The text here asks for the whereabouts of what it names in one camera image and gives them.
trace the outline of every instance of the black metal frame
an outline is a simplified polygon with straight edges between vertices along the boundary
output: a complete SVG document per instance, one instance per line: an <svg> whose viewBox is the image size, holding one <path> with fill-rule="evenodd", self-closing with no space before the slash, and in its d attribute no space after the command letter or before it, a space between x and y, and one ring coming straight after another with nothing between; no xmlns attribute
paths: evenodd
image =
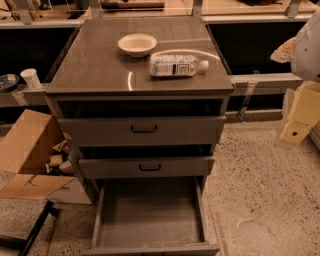
<svg viewBox="0 0 320 256"><path fill-rule="evenodd" d="M20 239L15 237L9 237L0 235L0 247L5 247L13 250L19 250L19 256L26 256L33 245L37 235L39 234L43 223L48 217L49 213L52 216L58 215L58 210L53 207L54 203L48 201L44 206L41 214L38 217L38 220L34 224L31 232L27 239Z"/></svg>

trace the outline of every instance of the cabinet top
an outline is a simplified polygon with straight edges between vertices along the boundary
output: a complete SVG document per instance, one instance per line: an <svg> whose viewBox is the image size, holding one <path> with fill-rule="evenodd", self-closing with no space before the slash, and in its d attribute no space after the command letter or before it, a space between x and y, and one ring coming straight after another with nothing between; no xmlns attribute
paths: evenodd
<svg viewBox="0 0 320 256"><path fill-rule="evenodd" d="M205 74L188 78L150 76L150 55L133 58L118 47L128 34L158 41L152 53L192 54L209 61ZM80 29L47 93L178 95L231 93L233 86L205 24L191 17L88 20Z"/></svg>

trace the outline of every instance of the bottle cap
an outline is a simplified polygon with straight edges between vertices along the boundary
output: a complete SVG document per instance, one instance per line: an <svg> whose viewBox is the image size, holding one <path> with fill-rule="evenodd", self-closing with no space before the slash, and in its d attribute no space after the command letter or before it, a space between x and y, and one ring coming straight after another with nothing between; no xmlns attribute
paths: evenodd
<svg viewBox="0 0 320 256"><path fill-rule="evenodd" d="M199 63L199 70L207 70L209 68L209 61L203 60Z"/></svg>

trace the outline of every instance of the floor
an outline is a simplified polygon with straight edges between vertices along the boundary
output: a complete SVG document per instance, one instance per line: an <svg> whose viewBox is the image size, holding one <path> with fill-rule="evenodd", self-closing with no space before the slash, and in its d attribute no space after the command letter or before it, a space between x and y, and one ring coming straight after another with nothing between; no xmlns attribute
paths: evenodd
<svg viewBox="0 0 320 256"><path fill-rule="evenodd" d="M276 147L279 127L280 121L225 126L203 193L217 256L320 255L320 150L309 138L291 151ZM0 174L1 187L10 175ZM0 200L0 232L25 238L44 204ZM47 218L29 255L73 256L90 248L96 206L56 207L59 217ZM1 256L17 254L0 248Z"/></svg>

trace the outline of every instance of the white bowl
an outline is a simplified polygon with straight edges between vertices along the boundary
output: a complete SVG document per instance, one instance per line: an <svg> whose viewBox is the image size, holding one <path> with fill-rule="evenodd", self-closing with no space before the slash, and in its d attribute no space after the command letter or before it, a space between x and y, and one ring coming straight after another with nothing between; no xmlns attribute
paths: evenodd
<svg viewBox="0 0 320 256"><path fill-rule="evenodd" d="M121 38L118 42L120 49L127 52L132 57L144 57L155 46L157 40L146 34L131 34Z"/></svg>

